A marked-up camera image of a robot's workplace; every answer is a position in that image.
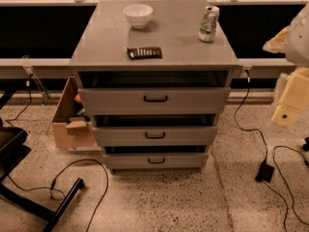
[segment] speckled floor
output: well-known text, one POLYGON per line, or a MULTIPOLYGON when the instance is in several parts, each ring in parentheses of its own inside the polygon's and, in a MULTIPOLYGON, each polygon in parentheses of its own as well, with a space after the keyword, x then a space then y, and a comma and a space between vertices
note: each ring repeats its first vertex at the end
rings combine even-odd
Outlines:
MULTIPOLYGON (((0 116, 12 119, 25 104, 8 104, 0 116)), ((263 183, 255 181, 266 149, 257 132, 237 129, 233 116, 237 105, 228 104, 220 117, 218 134, 211 147, 207 165, 202 171, 108 171, 109 188, 99 205, 89 231, 218 231, 261 232, 285 231, 285 202, 263 183)), ((34 103, 13 124, 25 129, 32 152, 12 172, 11 177, 23 188, 50 187, 55 175, 74 160, 93 159, 101 162, 100 152, 75 152, 57 149, 50 122, 56 104, 42 107, 34 103)), ((270 105, 246 104, 238 114, 245 128, 258 128, 269 148, 268 164, 273 148, 286 145, 301 150, 309 136, 309 114, 287 130, 269 127, 270 105)), ((309 223, 309 169, 302 158, 279 148, 276 160, 290 185, 295 211, 309 223)), ((101 198, 106 178, 96 163, 83 162, 68 168, 56 188, 68 191, 75 180, 83 178, 86 187, 80 191, 62 215, 54 231, 86 231, 91 215, 101 198)), ((59 203, 49 197, 48 190, 25 192, 6 179, 4 184, 36 202, 55 210, 59 203)), ((269 184, 287 199, 289 213, 287 231, 309 231, 296 219, 292 198, 279 171, 275 168, 269 184)), ((0 196, 1 231, 42 231, 46 222, 0 196)))

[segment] gray countertop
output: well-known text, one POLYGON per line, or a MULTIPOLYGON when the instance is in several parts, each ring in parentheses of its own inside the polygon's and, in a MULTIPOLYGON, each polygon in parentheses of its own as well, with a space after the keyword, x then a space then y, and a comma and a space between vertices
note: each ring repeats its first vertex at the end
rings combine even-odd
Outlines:
POLYGON ((198 38, 206 0, 101 0, 72 59, 71 67, 123 67, 151 69, 239 68, 238 59, 220 26, 214 42, 198 38), (125 6, 142 3, 154 8, 151 22, 134 29, 126 21, 125 6), (162 59, 131 60, 127 47, 160 46, 162 59))

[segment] soda can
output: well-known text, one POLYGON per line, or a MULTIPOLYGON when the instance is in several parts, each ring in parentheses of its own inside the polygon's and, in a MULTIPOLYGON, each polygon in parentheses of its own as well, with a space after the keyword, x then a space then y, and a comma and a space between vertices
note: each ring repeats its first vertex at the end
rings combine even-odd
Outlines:
POLYGON ((216 22, 220 9, 216 6, 206 6, 203 10, 199 39, 203 42, 212 42, 215 37, 216 22))

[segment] black cable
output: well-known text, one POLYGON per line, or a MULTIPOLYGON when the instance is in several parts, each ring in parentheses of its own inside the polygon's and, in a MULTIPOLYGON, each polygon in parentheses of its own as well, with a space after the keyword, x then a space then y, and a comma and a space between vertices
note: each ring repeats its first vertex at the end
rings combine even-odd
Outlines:
POLYGON ((265 184, 270 190, 272 190, 274 193, 276 193, 278 196, 280 196, 285 205, 286 205, 286 214, 284 215, 284 220, 283 220, 283 227, 284 227, 284 230, 287 232, 287 218, 288 218, 288 212, 289 212, 289 205, 288 205, 288 202, 287 200, 278 192, 276 191, 275 189, 271 188, 265 181, 262 181, 263 184, 265 184))
POLYGON ((14 119, 8 119, 6 120, 6 122, 8 124, 10 124, 11 127, 13 127, 14 125, 11 123, 11 121, 15 121, 16 119, 18 119, 18 117, 20 116, 20 114, 22 114, 27 108, 28 106, 32 103, 32 97, 31 97, 31 90, 30 90, 30 78, 32 77, 32 74, 29 75, 27 82, 26 82, 26 86, 28 87, 28 94, 29 94, 29 102, 28 104, 17 114, 17 116, 14 119))
MULTIPOLYGON (((18 185, 12 178, 10 175, 8 175, 8 178, 11 180, 11 182, 19 189, 23 190, 23 191, 32 191, 32 190, 36 190, 36 189, 50 189, 50 188, 47 188, 47 187, 39 187, 39 188, 30 188, 30 189, 25 189, 25 188, 22 188, 20 185, 18 185)), ((65 197, 65 194, 60 190, 60 189, 54 189, 56 191, 59 191, 62 193, 62 195, 65 197)))
POLYGON ((293 194, 292 194, 292 192, 291 192, 291 189, 290 189, 290 186, 289 186, 287 180, 284 178, 284 176, 283 176, 283 174, 282 174, 282 172, 281 172, 281 169, 280 169, 279 165, 277 164, 277 162, 276 162, 276 160, 275 160, 276 150, 277 150, 278 148, 284 148, 284 149, 288 149, 288 150, 294 151, 294 152, 296 152, 296 153, 299 153, 299 154, 303 157, 304 162, 305 162, 305 164, 307 165, 307 167, 308 167, 308 160, 307 160, 306 157, 303 156, 299 151, 297 151, 297 150, 295 150, 295 149, 293 149, 293 148, 290 148, 290 147, 288 147, 288 146, 276 146, 276 147, 274 147, 274 149, 273 149, 273 150, 274 150, 274 152, 273 152, 273 157, 272 157, 272 158, 273 158, 273 162, 274 162, 275 165, 277 166, 278 171, 279 171, 279 174, 280 174, 281 178, 283 179, 284 183, 286 184, 286 186, 287 186, 287 188, 288 188, 288 191, 289 191, 289 194, 290 194, 290 196, 291 196, 291 198, 292 198, 292 210, 293 210, 294 214, 296 215, 296 217, 298 218, 298 220, 299 220, 301 223, 303 223, 303 224, 309 226, 309 223, 303 221, 303 220, 299 217, 298 213, 296 212, 296 210, 295 210, 295 198, 294 198, 294 196, 293 196, 293 194))
MULTIPOLYGON (((258 129, 244 129, 244 128, 239 124, 239 122, 237 121, 237 113, 238 113, 238 111, 240 110, 240 108, 243 106, 243 104, 244 104, 245 100, 247 99, 247 97, 248 97, 248 95, 249 95, 249 92, 250 92, 250 86, 249 86, 250 77, 249 77, 249 72, 247 72, 247 74, 248 74, 248 90, 247 90, 247 93, 246 93, 245 97, 243 98, 242 102, 240 103, 239 107, 237 108, 237 110, 236 110, 235 113, 234 113, 234 120, 235 120, 235 123, 238 125, 238 127, 239 127, 242 131, 258 131, 258 132, 260 133, 260 135, 261 135, 261 137, 262 137, 262 139, 263 139, 263 142, 264 142, 264 144, 265 144, 265 146, 266 146, 266 156, 265 156, 265 159, 264 159, 264 162, 266 162, 266 161, 267 161, 267 155, 268 155, 268 146, 267 146, 267 144, 266 144, 266 141, 265 141, 265 138, 264 138, 263 133, 262 133, 260 130, 258 130, 258 129)), ((288 146, 276 146, 276 147, 274 147, 273 162, 275 163, 276 167, 278 168, 279 174, 280 174, 280 176, 282 177, 282 179, 284 180, 284 183, 286 184, 286 186, 287 186, 287 188, 288 188, 289 194, 290 194, 290 196, 291 196, 291 198, 292 198, 292 210, 293 210, 294 214, 296 215, 296 217, 298 218, 298 220, 299 220, 301 223, 303 223, 303 224, 309 226, 309 223, 303 221, 303 220, 299 217, 299 215, 297 214, 297 212, 296 212, 296 210, 295 210, 295 198, 294 198, 294 196, 293 196, 293 194, 292 194, 292 192, 291 192, 291 190, 290 190, 290 187, 289 187, 289 185, 288 185, 288 182, 287 182, 286 179, 284 178, 284 176, 283 176, 283 174, 282 174, 282 172, 281 172, 281 170, 280 170, 280 167, 278 166, 278 164, 277 164, 277 162, 276 162, 276 160, 275 160, 275 152, 276 152, 276 149, 277 149, 277 148, 280 148, 280 147, 281 147, 281 148, 286 148, 286 149, 292 150, 292 151, 297 152, 297 153, 299 153, 299 154, 301 154, 301 153, 300 153, 299 151, 295 150, 295 149, 292 149, 292 148, 288 147, 288 146)), ((303 154, 301 154, 301 156, 302 156, 303 159, 304 159, 305 165, 309 168, 309 162, 308 162, 308 160, 306 159, 306 157, 305 157, 303 154)), ((285 202, 285 205, 286 205, 286 213, 285 213, 285 216, 284 216, 283 227, 284 227, 285 231, 287 232, 286 221, 287 221, 288 212, 289 212, 289 206, 288 206, 287 200, 286 200, 278 191, 276 191, 275 189, 271 188, 265 181, 262 181, 262 183, 265 184, 270 190, 272 190, 272 191, 273 191, 274 193, 276 193, 278 196, 280 196, 280 197, 283 199, 283 201, 285 202)))
POLYGON ((239 107, 236 109, 236 111, 234 113, 234 121, 238 125, 239 129, 241 129, 242 131, 258 131, 260 133, 260 136, 262 137, 262 140, 263 140, 264 145, 266 147, 266 155, 265 155, 265 161, 266 161, 267 160, 267 156, 268 156, 268 146, 267 146, 267 143, 265 141, 263 133, 259 129, 245 129, 245 128, 243 128, 239 124, 239 122, 237 120, 237 113, 239 112, 240 108, 243 106, 245 100, 247 99, 247 97, 249 96, 249 93, 250 93, 250 76, 249 76, 249 72, 247 72, 247 74, 248 74, 248 89, 247 89, 247 93, 246 93, 245 97, 242 99, 242 102, 240 103, 239 107))
POLYGON ((51 183, 50 189, 54 189, 54 187, 55 187, 55 185, 56 185, 57 178, 58 178, 68 167, 70 167, 71 165, 76 164, 76 163, 78 163, 78 162, 81 162, 81 161, 94 161, 94 162, 96 162, 98 165, 100 165, 100 166, 103 168, 104 173, 105 173, 105 176, 106 176, 106 187, 105 187, 105 191, 104 191, 102 197, 100 198, 100 200, 98 201, 98 204, 97 204, 97 206, 95 207, 94 212, 93 212, 93 214, 92 214, 92 216, 91 216, 91 218, 90 218, 90 221, 89 221, 88 226, 87 226, 87 229, 86 229, 86 232, 87 232, 87 231, 89 230, 89 228, 90 228, 91 222, 92 222, 92 220, 93 220, 93 218, 94 218, 94 216, 95 216, 95 213, 96 213, 96 211, 97 211, 97 209, 98 209, 98 206, 99 206, 99 204, 101 203, 101 201, 103 200, 103 198, 104 198, 104 196, 105 196, 105 194, 107 193, 107 190, 108 190, 108 174, 107 174, 107 171, 106 171, 105 167, 104 167, 100 162, 98 162, 96 159, 79 159, 79 160, 76 160, 76 161, 70 163, 69 165, 67 165, 64 169, 62 169, 62 170, 56 175, 56 177, 53 179, 53 181, 52 181, 52 183, 51 183))

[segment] white bowl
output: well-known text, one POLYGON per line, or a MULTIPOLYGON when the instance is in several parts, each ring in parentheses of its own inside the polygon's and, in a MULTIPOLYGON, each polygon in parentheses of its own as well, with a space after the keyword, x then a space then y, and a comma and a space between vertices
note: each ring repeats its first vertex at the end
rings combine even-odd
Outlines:
POLYGON ((154 9, 145 4, 133 4, 125 7, 124 14, 132 27, 140 29, 146 27, 151 20, 154 9))

